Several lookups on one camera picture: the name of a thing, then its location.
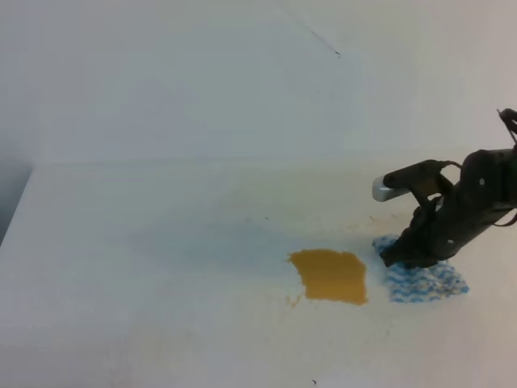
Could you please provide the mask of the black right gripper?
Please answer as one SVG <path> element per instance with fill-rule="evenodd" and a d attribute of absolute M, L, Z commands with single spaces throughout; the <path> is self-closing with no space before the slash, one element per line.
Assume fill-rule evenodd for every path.
<path fill-rule="evenodd" d="M 516 208 L 515 150 L 478 150 L 460 168 L 445 195 L 418 204 L 400 237 L 381 253 L 386 267 L 429 268 L 452 258 L 462 247 Z"/>

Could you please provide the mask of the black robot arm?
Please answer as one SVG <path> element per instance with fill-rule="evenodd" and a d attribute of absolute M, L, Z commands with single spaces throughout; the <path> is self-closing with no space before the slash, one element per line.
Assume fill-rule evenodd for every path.
<path fill-rule="evenodd" d="M 381 253 L 386 267 L 429 268 L 516 208 L 516 151 L 478 150 L 460 164 L 456 183 L 442 173 L 449 161 L 428 159 L 393 171 L 374 183 L 379 202 L 410 193 L 418 202 L 411 222 Z"/>

